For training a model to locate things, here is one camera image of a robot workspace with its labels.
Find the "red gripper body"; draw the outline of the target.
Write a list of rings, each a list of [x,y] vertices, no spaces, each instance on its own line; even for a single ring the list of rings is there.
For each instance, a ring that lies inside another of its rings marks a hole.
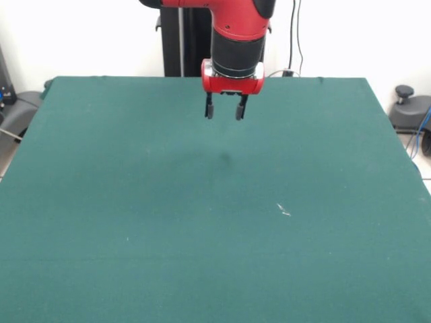
[[[203,59],[201,64],[201,79],[206,92],[221,94],[224,92],[240,93],[242,95],[258,94],[265,80],[264,64],[258,62],[255,73],[251,77],[231,78],[217,74],[213,69],[211,59]]]

